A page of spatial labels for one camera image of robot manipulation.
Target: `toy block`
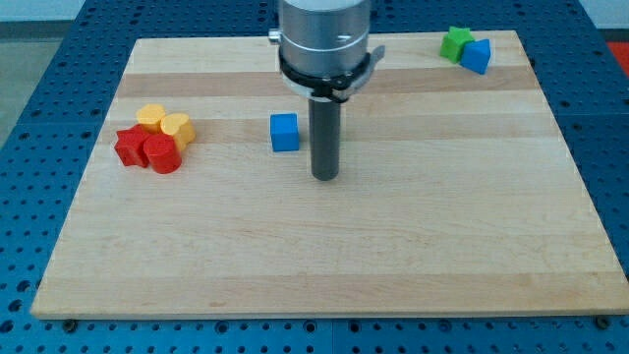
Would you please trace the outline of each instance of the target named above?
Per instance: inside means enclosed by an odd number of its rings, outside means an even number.
[[[143,146],[150,134],[145,132],[140,125],[131,129],[116,132],[118,142],[114,146],[118,157],[125,166],[137,165],[146,168],[148,158],[144,153]]]
[[[483,39],[465,44],[461,66],[483,75],[487,70],[491,57],[489,39]]]
[[[451,27],[448,34],[441,41],[439,55],[450,59],[452,63],[456,64],[461,61],[465,44],[472,41],[474,41],[474,37],[470,33],[470,29]]]
[[[296,113],[272,114],[270,130],[273,151],[299,150],[299,129]]]
[[[161,104],[150,103],[136,112],[138,123],[151,134],[161,133],[160,122],[166,116],[166,108]]]
[[[173,113],[161,120],[161,131],[175,140],[178,151],[183,151],[188,143],[193,141],[197,134],[190,116],[185,113]]]
[[[150,166],[157,173],[166,174],[181,166],[181,154],[173,137],[159,133],[151,135],[144,143],[144,153]]]

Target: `yellow block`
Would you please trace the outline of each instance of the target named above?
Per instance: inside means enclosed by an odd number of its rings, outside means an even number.
[[[142,125],[145,131],[152,134],[161,133],[159,125],[165,116],[166,108],[156,103],[147,104],[136,112],[138,123]]]
[[[183,151],[186,145],[193,141],[197,134],[186,113],[173,113],[161,120],[161,131],[175,139],[177,150]]]

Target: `black rod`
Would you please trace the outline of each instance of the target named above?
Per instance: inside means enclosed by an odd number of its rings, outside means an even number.
[[[309,100],[313,176],[329,181],[338,174],[341,104]]]

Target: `metal cylinder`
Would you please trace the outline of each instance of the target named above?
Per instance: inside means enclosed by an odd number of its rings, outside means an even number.
[[[329,181],[338,174],[341,104],[309,99],[313,176]]]
[[[280,52],[296,71],[344,75],[365,58],[370,0],[279,0]]]

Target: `wood grain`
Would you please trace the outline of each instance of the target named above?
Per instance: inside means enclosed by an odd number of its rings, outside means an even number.
[[[265,38],[139,40],[32,313],[627,313],[629,284],[517,35],[475,35],[492,41],[486,76],[438,57],[443,33],[371,37],[387,56],[343,107],[327,183],[310,175],[307,103]],[[149,102],[197,130],[171,175],[125,169],[112,148]],[[302,148],[273,153],[268,115],[286,111]]]

